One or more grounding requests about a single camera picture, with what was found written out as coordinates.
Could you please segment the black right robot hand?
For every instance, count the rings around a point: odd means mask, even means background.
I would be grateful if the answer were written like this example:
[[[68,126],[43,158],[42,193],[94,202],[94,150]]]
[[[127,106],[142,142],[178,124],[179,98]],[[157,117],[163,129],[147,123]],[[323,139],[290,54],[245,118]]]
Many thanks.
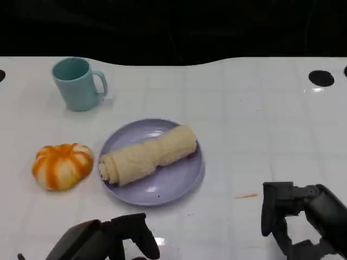
[[[326,255],[346,258],[346,206],[324,185],[297,187],[292,182],[265,182],[261,232],[272,234],[287,259],[322,259]],[[307,221],[321,235],[292,243],[286,217],[305,212]]]

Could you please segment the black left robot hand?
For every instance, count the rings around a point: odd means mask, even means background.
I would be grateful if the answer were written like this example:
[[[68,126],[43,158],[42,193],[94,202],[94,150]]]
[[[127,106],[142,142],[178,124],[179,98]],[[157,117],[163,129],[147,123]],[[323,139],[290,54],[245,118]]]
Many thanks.
[[[47,259],[125,259],[123,241],[127,239],[143,254],[136,259],[159,259],[159,247],[145,219],[146,214],[137,213],[75,225],[63,234]]]

